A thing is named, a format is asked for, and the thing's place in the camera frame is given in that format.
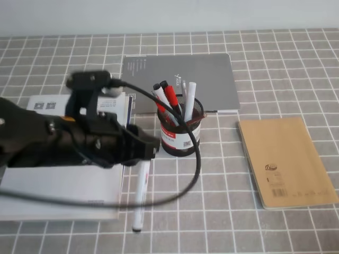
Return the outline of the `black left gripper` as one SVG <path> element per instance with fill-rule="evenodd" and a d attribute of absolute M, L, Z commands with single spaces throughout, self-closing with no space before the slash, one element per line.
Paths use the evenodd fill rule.
<path fill-rule="evenodd" d="M 101 112 L 94 119 L 81 115 L 76 118 L 76 124 L 79 131 L 74 133 L 74 147 L 93 165 L 102 168 L 111 168 L 115 164 L 135 166 L 154 159 L 159 152 L 159 138 L 147 134 L 137 125 L 128 124 L 127 131 L 135 141 L 152 146 L 131 150 L 131 136 L 118 122 L 115 113 Z"/>

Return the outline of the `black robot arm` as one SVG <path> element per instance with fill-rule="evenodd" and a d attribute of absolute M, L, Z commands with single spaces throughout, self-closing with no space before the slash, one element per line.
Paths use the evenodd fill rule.
<path fill-rule="evenodd" d="M 1 119 L 1 165 L 7 167 L 134 166 L 155 158 L 160 146 L 159 138 L 120 125 L 109 112 L 93 120 L 43 115 L 1 98 Z"/>

